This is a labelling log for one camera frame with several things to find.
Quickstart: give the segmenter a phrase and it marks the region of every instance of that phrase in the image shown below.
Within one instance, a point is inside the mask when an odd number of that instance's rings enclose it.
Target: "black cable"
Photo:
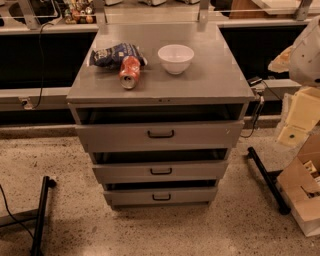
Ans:
[[[258,118],[256,118],[256,120],[255,120],[254,123],[252,124],[252,130],[251,130],[251,133],[250,133],[248,136],[240,135],[240,137],[241,137],[241,138],[245,138],[245,139],[250,138],[250,137],[252,136],[255,128],[256,128],[257,121],[258,121]]]
[[[265,81],[261,80],[261,83],[263,83],[263,84],[268,88],[268,90],[269,90],[270,92],[272,92],[272,94],[273,94],[274,96],[277,97],[278,100],[281,100],[281,101],[282,101],[282,99],[268,86],[268,84],[267,84]]]
[[[17,219],[11,214],[11,212],[10,212],[10,210],[9,210],[7,198],[6,198],[6,195],[5,195],[4,191],[3,191],[3,188],[2,188],[2,186],[1,186],[1,184],[0,184],[0,190],[1,190],[1,193],[2,193],[2,196],[3,196],[3,200],[4,200],[4,204],[5,204],[5,206],[6,206],[6,210],[7,210],[8,214],[9,214],[9,216],[10,216],[15,222],[17,222],[18,224],[20,224],[25,230],[27,230],[28,233],[29,233],[29,235],[30,235],[31,238],[33,239],[33,235],[32,235],[32,233],[31,233],[31,231],[30,231],[21,221],[17,220]]]
[[[268,90],[269,90],[274,96],[277,97],[278,100],[281,100],[281,101],[282,101],[282,99],[268,86],[268,84],[267,84],[265,81],[261,80],[261,83],[263,83],[263,84],[266,86],[266,88],[268,88]],[[240,135],[240,137],[241,137],[241,138],[245,138],[245,139],[250,138],[250,137],[252,136],[254,130],[255,130],[255,126],[256,126],[256,124],[257,124],[257,121],[258,121],[258,118],[254,121],[254,123],[253,123],[253,125],[252,125],[251,133],[250,133],[248,136],[242,136],[242,135]]]
[[[40,103],[41,103],[41,99],[42,99],[42,91],[43,91],[43,83],[44,83],[44,68],[45,68],[45,58],[44,58],[44,54],[43,54],[43,49],[42,49],[42,45],[41,45],[41,35],[42,35],[42,31],[44,29],[45,26],[47,25],[54,25],[50,22],[44,23],[43,25],[41,25],[40,28],[40,33],[39,33],[39,47],[40,47],[40,53],[41,53],[41,59],[42,59],[42,66],[41,66],[41,88],[40,88],[40,94],[39,94],[39,98],[38,98],[38,102],[37,104],[32,108],[33,110],[36,109],[37,107],[39,107]]]

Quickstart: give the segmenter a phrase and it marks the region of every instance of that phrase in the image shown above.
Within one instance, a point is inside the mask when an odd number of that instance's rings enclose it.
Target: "drawer handle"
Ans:
[[[152,199],[154,201],[169,201],[171,200],[171,194],[168,194],[167,196],[156,196],[156,195],[152,195]]]
[[[148,137],[151,139],[172,138],[173,136],[174,136],[174,130],[171,130],[170,133],[167,133],[167,134],[152,133],[148,131]]]
[[[152,175],[168,175],[172,173],[172,168],[168,168],[167,170],[163,170],[163,171],[162,170],[156,171],[150,168],[150,172]]]

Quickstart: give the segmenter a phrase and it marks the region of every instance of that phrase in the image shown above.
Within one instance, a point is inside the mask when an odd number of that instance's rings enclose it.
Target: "drawer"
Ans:
[[[243,121],[79,125],[86,152],[149,151],[234,147]]]
[[[139,164],[225,160],[227,148],[93,153],[95,164]]]
[[[128,124],[238,120],[244,104],[188,104],[73,107],[81,124]]]
[[[222,179],[227,161],[185,161],[94,165],[99,183],[155,182],[195,179]]]
[[[104,197],[111,206],[208,203],[214,200],[217,190],[215,181],[128,184],[127,187],[121,184],[104,191]]]

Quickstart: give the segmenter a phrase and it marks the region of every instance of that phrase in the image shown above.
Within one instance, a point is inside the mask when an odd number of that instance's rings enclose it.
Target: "cabinet top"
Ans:
[[[148,65],[141,70],[139,84],[125,90],[118,71],[89,66],[91,51],[119,43],[139,47]],[[167,44],[193,49],[190,67],[180,75],[167,73],[158,59],[158,50]],[[67,100],[84,104],[152,103],[246,103],[253,98],[216,23],[106,25],[100,28],[70,89]]]

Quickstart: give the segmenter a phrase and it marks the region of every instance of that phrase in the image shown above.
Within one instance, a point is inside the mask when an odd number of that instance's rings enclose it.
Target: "black metal stand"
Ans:
[[[56,186],[56,182],[54,180],[50,179],[50,177],[48,176],[44,176],[42,181],[42,188],[41,188],[38,209],[14,214],[13,216],[17,221],[14,220],[10,215],[0,218],[0,228],[8,225],[18,224],[19,222],[36,220],[36,226],[35,226],[34,235],[33,235],[33,243],[31,248],[31,256],[42,255],[40,247],[41,247],[42,231],[43,231],[43,224],[44,224],[45,212],[46,212],[48,190],[49,188],[53,188],[55,186]]]
[[[263,176],[264,180],[266,181],[269,189],[271,190],[273,196],[277,200],[279,204],[279,212],[282,215],[287,215],[290,213],[291,209],[287,206],[284,199],[282,198],[279,190],[275,185],[276,177],[281,173],[281,171],[274,171],[274,172],[267,172],[266,168],[262,164],[259,156],[257,155],[256,151],[253,147],[248,148],[249,156],[253,158],[254,162],[256,163],[261,175]]]

